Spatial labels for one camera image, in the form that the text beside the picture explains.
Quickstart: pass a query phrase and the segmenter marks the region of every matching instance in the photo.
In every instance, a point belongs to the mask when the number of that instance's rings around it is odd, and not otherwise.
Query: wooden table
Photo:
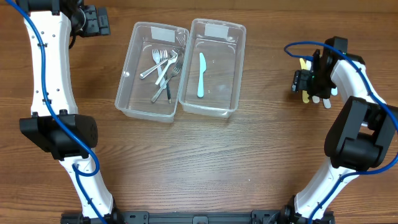
[[[107,188],[121,210],[249,212],[279,209],[301,191],[323,162],[323,143],[343,104],[303,104],[290,92],[299,60],[283,46],[299,40],[349,39],[363,57],[377,92],[398,106],[398,15],[108,8],[111,36],[78,38],[70,51],[79,112],[98,124],[96,153]],[[30,116],[33,78],[29,38],[21,16],[0,6],[0,223],[58,223],[81,211],[70,178],[50,154],[19,131]],[[134,24],[190,28],[195,18],[246,26],[239,108],[230,119],[184,113],[172,124],[126,117],[114,107]],[[297,47],[312,54],[313,47]],[[398,151],[394,138],[383,165]],[[329,209],[338,223],[398,223],[398,169],[360,177]]]

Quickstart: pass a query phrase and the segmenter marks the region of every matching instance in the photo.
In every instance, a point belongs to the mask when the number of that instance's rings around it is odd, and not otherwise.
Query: utensil
[[[155,82],[156,85],[159,85],[160,81],[163,79],[164,75],[166,74],[167,69],[169,69],[171,64],[173,64],[173,63],[175,63],[177,61],[177,57],[178,57],[178,55],[174,55],[172,58],[168,59],[166,67],[163,69],[162,74],[160,75],[160,77]]]
[[[168,62],[167,59],[165,59],[165,60],[159,62],[158,64],[156,64],[156,65],[153,66],[152,68],[150,68],[150,69],[148,69],[148,70],[142,72],[141,74],[139,74],[139,78],[140,78],[140,79],[145,79],[145,77],[147,77],[151,72],[153,72],[156,68],[158,68],[159,66],[163,65],[163,64],[166,63],[166,62]]]
[[[198,97],[203,98],[205,95],[205,87],[203,84],[203,73],[206,71],[206,60],[202,53],[199,53],[199,83],[198,83]]]
[[[165,60],[167,58],[167,51],[161,50],[160,53],[157,49],[152,49],[152,58],[154,59],[155,63],[159,63],[160,59]],[[157,67],[157,75],[158,77],[162,74],[162,68]],[[160,85],[163,85],[165,80],[160,81]]]
[[[164,50],[164,52],[162,53],[161,57],[162,57],[162,58],[161,58],[162,60],[169,58],[169,57],[167,56],[167,51],[166,51],[166,50]],[[162,81],[163,81],[163,80],[166,80],[166,79],[167,79],[167,73],[164,75],[164,79],[162,79]],[[166,90],[167,90],[167,100],[168,100],[169,103],[171,104],[171,103],[172,103],[172,94],[171,94],[171,92],[170,92],[170,85],[169,85],[169,83],[166,84]]]
[[[181,62],[181,61],[178,61],[178,62],[175,64],[175,66],[174,66],[174,69],[173,69],[173,71],[172,71],[172,73],[171,73],[171,76],[166,80],[166,82],[163,84],[163,86],[166,86],[166,84],[168,84],[169,81],[170,81],[173,77],[176,77],[176,76],[180,73],[181,68],[182,68],[182,62]],[[152,97],[151,102],[153,102],[153,103],[156,102],[156,100],[158,99],[158,97],[159,97],[160,94],[162,93],[163,86],[161,86],[160,89],[157,91],[157,93],[154,95],[154,97]]]

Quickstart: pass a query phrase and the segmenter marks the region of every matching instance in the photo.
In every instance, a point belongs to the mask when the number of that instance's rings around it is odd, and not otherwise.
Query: knife blade
[[[199,53],[199,83],[198,83],[198,97],[203,98],[205,95],[205,86],[203,83],[203,73],[206,71],[206,60],[202,53]]]

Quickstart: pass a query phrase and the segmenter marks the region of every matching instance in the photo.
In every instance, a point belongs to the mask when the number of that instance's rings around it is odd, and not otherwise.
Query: knife handle
[[[198,97],[203,98],[205,95],[205,87],[203,84],[203,72],[199,73],[199,83],[198,83]]]

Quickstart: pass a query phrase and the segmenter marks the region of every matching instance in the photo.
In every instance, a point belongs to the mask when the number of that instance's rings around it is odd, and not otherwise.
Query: blue cable
[[[44,97],[45,105],[47,106],[47,109],[49,110],[52,118],[55,120],[55,122],[57,122],[57,124],[61,127],[61,129],[65,132],[65,134],[67,134],[71,139],[73,139],[77,144],[79,144],[93,158],[93,160],[95,162],[95,170],[92,173],[84,173],[84,172],[78,170],[78,168],[76,167],[75,164],[72,165],[72,168],[73,168],[73,170],[75,171],[75,174],[76,174],[76,182],[77,182],[81,192],[83,192],[83,195],[85,196],[87,202],[91,205],[91,207],[93,208],[94,212],[97,214],[97,216],[101,220],[101,222],[106,224],[105,219],[101,216],[101,214],[99,213],[99,211],[97,210],[95,205],[91,202],[91,199],[88,196],[88,194],[86,193],[84,187],[82,186],[82,184],[80,182],[80,178],[79,178],[79,175],[81,175],[83,177],[92,177],[92,176],[96,175],[100,171],[100,162],[99,162],[97,156],[95,155],[95,153],[90,149],[90,147],[88,147],[82,140],[80,140],[75,134],[73,134],[62,123],[62,121],[54,113],[54,110],[51,108],[51,105],[49,103],[49,98],[47,96],[47,87],[46,87],[46,84],[45,84],[45,49],[44,49],[43,40],[42,40],[42,38],[41,38],[36,26],[34,25],[33,21],[29,18],[29,16],[17,4],[12,2],[11,0],[5,0],[5,1],[8,4],[10,4],[14,9],[16,9],[26,19],[26,21],[31,26],[33,32],[35,33],[35,36],[36,36],[37,40],[39,41],[40,51],[41,51],[41,54],[42,54],[42,91],[43,91],[43,97]]]
[[[378,97],[376,97],[374,95],[374,93],[372,92],[372,89],[370,87],[369,82],[367,81],[367,79],[365,78],[365,76],[363,75],[362,71],[358,68],[358,66],[355,65],[355,63],[349,58],[347,57],[345,54],[341,53],[339,50],[335,49],[334,47],[321,43],[321,42],[315,42],[315,41],[301,41],[301,42],[294,42],[294,43],[290,43],[288,45],[286,45],[284,47],[284,51],[289,54],[292,57],[297,57],[297,58],[304,58],[307,59],[309,61],[313,61],[313,57],[312,56],[301,56],[301,55],[294,55],[291,54],[287,48],[289,48],[290,46],[294,46],[294,45],[319,45],[322,46],[324,48],[327,48],[331,51],[333,51],[334,53],[338,54],[340,57],[344,58],[355,70],[356,72],[358,72],[359,76],[362,78],[362,81],[365,84],[366,90],[368,91],[368,95],[378,104],[380,105],[380,107],[387,113],[387,115],[391,118],[392,122],[394,123],[394,126],[396,128],[396,130],[398,131],[398,121],[396,119],[396,117],[392,114],[391,110],[386,106],[386,104],[384,104],[383,102],[381,102],[379,100]],[[345,178],[352,176],[352,175],[373,175],[373,174],[380,174],[382,172],[385,172],[387,170],[389,170],[391,167],[393,167],[396,163],[398,162],[398,153],[395,156],[395,158],[386,166],[380,168],[380,169],[376,169],[376,170],[372,170],[372,171],[362,171],[362,172],[352,172],[349,174],[345,174],[342,175],[338,180],[337,183],[333,186],[333,188],[330,190],[330,192],[328,193],[328,195],[325,197],[325,199],[323,199],[318,206],[314,209],[314,211],[311,213],[310,217],[308,218],[308,224],[312,223],[312,219],[315,216],[316,212],[318,211],[318,209],[321,209],[322,206],[329,200],[329,198],[335,193],[336,189],[338,188],[338,186],[340,185],[340,183],[342,181],[344,181]]]

